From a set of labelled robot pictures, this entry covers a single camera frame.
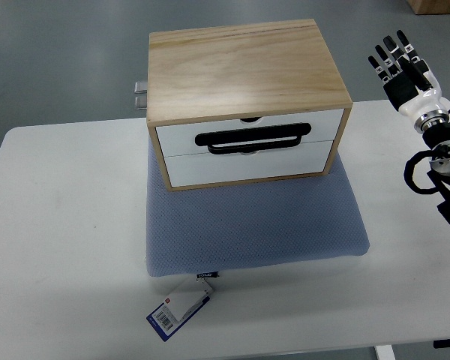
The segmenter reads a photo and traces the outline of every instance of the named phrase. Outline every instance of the blue cushion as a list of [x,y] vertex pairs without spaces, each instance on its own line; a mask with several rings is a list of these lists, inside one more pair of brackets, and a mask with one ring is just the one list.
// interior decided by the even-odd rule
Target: blue cushion
[[151,276],[360,256],[369,248],[338,154],[325,176],[169,192],[150,145],[147,191]]

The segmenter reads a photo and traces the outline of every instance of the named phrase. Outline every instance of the label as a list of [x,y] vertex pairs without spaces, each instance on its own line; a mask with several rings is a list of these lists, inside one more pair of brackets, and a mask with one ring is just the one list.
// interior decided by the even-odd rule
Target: label
[[203,272],[202,274],[197,274],[197,279],[203,279],[203,278],[218,278],[218,271],[213,272]]
[[210,300],[213,289],[203,279],[189,278],[173,290],[147,320],[163,341],[174,335]]

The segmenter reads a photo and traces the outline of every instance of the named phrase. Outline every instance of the drawer front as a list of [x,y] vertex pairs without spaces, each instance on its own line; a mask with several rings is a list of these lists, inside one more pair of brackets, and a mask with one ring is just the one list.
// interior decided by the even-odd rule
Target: drawer front
[[172,187],[322,172],[332,141],[255,154],[192,154],[165,157]]
[[208,153],[206,146],[195,144],[198,134],[236,129],[261,128],[274,125],[297,124],[305,122],[311,125],[311,132],[301,138],[302,143],[315,143],[333,140],[337,134],[343,109],[303,112],[299,114],[264,116],[258,121],[246,123],[241,120],[210,121],[195,124],[170,125],[157,127],[157,135],[163,156],[192,155]]

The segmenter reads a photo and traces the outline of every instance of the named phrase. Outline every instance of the drawer handle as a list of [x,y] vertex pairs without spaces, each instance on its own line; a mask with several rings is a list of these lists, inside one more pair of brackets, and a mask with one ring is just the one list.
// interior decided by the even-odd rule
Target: drawer handle
[[215,155],[235,154],[237,152],[258,152],[260,150],[283,149],[297,146],[302,141],[302,137],[309,134],[311,130],[312,127],[308,123],[265,126],[254,129],[225,130],[214,133],[199,133],[195,136],[195,143],[198,146],[207,146],[208,151]]

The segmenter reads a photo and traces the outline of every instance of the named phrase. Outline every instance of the metal bracket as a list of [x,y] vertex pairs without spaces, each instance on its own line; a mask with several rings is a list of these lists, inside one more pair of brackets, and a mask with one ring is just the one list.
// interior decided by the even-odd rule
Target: metal bracket
[[395,360],[392,345],[375,346],[377,360]]
[[148,88],[148,81],[142,80],[135,82],[135,94],[146,94]]
[[135,97],[135,110],[144,110],[147,108],[147,97],[137,96]]
[[135,110],[144,110],[147,108],[147,88],[149,82],[137,81],[135,82],[135,94],[145,94],[143,96],[135,97]]

